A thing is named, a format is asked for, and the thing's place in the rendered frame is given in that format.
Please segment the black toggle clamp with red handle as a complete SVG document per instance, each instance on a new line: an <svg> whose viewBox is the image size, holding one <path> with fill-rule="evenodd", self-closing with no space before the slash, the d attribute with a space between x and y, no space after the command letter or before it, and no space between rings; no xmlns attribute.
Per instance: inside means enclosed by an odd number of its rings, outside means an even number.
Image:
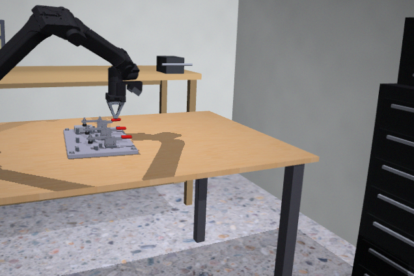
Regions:
<svg viewBox="0 0 414 276"><path fill-rule="evenodd" d="M88 125L84 128L85 135L89 135L89 130L100 130L100 136L105 136L107 132L109 132L110 136L111 136L111 132L112 131L117 131L117 130L126 130L126 127L116 127L116 128L107 128L104 124L102 124L104 127L101 128L89 128Z"/></svg>
<svg viewBox="0 0 414 276"><path fill-rule="evenodd" d="M105 143L104 146L106 148L116 148L116 142L117 141L122 141L122 139L131 139L132 136L131 135L121 135L121 137L115 137L115 136L110 136L110 134L107 132L105 136L98 136L98 137L92 137L91 133L89 134L89 136L87 137L88 140L88 144L92 144L92 140L93 139L105 139Z"/></svg>

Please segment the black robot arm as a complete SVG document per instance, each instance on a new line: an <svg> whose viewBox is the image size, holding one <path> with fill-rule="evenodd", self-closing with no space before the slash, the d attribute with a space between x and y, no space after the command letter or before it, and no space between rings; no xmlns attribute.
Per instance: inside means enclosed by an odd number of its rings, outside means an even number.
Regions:
<svg viewBox="0 0 414 276"><path fill-rule="evenodd" d="M117 83L117 96L126 95L126 84L131 93L138 96L142 93L143 82L127 81L137 79L140 70L124 49L89 29L67 8L36 5L31 11L27 23L0 49L0 80L41 41L55 35L110 62L108 81L123 81Z"/></svg>

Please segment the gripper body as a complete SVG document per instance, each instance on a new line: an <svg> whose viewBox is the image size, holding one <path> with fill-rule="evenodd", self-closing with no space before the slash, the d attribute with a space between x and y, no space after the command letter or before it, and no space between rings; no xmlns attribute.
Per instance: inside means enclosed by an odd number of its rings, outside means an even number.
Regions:
<svg viewBox="0 0 414 276"><path fill-rule="evenodd" d="M126 96L117 96L117 83L122 83L122 81L108 81L108 92L105 93L105 99L108 102L126 102Z"/></svg>

